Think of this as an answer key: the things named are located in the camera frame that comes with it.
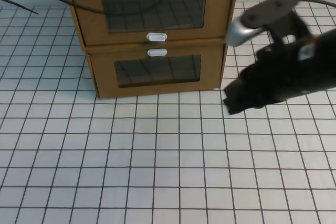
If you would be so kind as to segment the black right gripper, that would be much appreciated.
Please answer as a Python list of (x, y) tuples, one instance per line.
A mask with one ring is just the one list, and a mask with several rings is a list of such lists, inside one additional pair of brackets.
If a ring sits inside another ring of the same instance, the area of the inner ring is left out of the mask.
[(335, 30), (284, 44), (282, 49), (272, 44), (256, 56), (224, 88), (229, 114), (335, 87)]

